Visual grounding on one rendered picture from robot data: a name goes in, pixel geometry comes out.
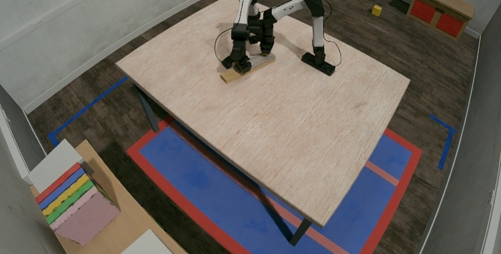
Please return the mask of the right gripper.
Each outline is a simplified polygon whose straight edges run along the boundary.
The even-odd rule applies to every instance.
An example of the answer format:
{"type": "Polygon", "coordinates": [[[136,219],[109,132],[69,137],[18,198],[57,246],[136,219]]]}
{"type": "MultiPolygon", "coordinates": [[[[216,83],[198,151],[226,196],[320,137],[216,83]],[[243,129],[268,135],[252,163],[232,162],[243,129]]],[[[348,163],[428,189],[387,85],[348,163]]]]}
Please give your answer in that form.
{"type": "Polygon", "coordinates": [[[241,71],[245,74],[245,73],[248,73],[250,72],[251,70],[251,62],[249,62],[248,60],[250,60],[250,58],[248,57],[248,55],[246,55],[246,49],[244,50],[243,52],[243,55],[242,55],[242,58],[236,62],[234,62],[234,65],[235,64],[238,64],[241,71]],[[247,62],[248,61],[248,62],[247,62]]]}

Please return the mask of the light wooden beam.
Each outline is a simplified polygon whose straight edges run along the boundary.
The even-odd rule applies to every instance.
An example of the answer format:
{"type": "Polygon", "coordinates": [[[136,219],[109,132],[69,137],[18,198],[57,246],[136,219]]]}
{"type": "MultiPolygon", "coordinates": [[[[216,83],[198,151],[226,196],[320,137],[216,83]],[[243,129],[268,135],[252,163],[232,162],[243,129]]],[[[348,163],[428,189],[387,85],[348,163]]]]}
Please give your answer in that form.
{"type": "Polygon", "coordinates": [[[272,62],[275,62],[275,59],[270,60],[269,62],[266,62],[265,64],[263,64],[263,65],[261,65],[261,66],[259,66],[257,68],[254,68],[254,69],[250,70],[250,72],[248,72],[248,73],[246,73],[244,75],[243,74],[241,75],[235,68],[230,69],[229,71],[226,71],[226,72],[220,74],[221,79],[225,82],[225,84],[229,84],[229,83],[231,83],[231,82],[233,82],[233,81],[235,81],[235,80],[237,80],[237,79],[239,79],[239,78],[241,78],[241,77],[243,77],[243,76],[245,76],[245,75],[247,75],[247,74],[249,74],[249,73],[257,70],[257,69],[259,69],[259,68],[262,68],[262,67],[264,67],[264,66],[266,66],[266,65],[268,65],[268,64],[270,64],[272,62]]]}

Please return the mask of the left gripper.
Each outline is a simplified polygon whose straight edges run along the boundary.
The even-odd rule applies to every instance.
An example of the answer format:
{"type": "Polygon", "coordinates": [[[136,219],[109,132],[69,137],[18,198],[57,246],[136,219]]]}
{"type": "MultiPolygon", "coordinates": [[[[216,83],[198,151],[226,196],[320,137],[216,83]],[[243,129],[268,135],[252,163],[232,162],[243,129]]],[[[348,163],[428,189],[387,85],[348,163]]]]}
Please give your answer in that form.
{"type": "Polygon", "coordinates": [[[273,34],[271,36],[266,36],[263,34],[263,37],[262,37],[262,42],[260,43],[260,47],[261,47],[261,52],[264,54],[264,55],[269,55],[272,48],[273,48],[273,45],[274,45],[274,39],[275,37],[273,36],[273,34]]]}

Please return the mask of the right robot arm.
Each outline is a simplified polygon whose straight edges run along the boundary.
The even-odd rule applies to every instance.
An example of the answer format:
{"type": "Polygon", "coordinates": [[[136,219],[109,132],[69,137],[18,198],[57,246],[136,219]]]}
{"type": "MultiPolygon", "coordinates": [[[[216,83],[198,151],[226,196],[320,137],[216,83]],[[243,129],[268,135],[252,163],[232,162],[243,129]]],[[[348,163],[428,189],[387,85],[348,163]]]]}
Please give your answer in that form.
{"type": "Polygon", "coordinates": [[[226,68],[230,69],[234,62],[240,60],[242,58],[243,52],[246,48],[246,41],[250,36],[249,21],[250,19],[259,19],[261,18],[261,14],[259,8],[256,6],[257,0],[239,0],[239,8],[236,19],[234,20],[233,27],[231,29],[231,40],[233,40],[233,47],[230,53],[230,56],[227,56],[221,64],[226,68]],[[247,19],[248,18],[248,19],[247,19]],[[246,39],[244,39],[246,38],[246,39]],[[227,62],[226,62],[227,61],[227,62]],[[227,67],[226,67],[227,66],[227,67]]]}

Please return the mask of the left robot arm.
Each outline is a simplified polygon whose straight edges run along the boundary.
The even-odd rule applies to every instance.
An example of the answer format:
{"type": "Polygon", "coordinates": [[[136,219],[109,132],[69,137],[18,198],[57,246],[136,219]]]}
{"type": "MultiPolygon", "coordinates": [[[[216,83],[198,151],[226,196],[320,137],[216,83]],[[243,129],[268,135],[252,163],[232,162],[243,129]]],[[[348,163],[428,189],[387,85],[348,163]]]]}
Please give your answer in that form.
{"type": "MultiPolygon", "coordinates": [[[[263,19],[252,19],[249,22],[249,30],[252,34],[260,34],[261,27],[263,27],[263,34],[271,36],[273,34],[273,24],[277,20],[303,8],[309,8],[312,13],[312,29],[313,40],[312,45],[313,54],[307,52],[302,56],[306,62],[318,67],[319,69],[331,74],[335,70],[335,66],[325,61],[324,41],[323,41],[323,16],[324,8],[322,0],[291,0],[283,5],[276,6],[273,9],[263,12],[263,19]],[[272,25],[272,28],[271,28],[272,25]]],[[[257,44],[262,42],[262,36],[249,36],[248,41],[250,44],[257,44]]]]}

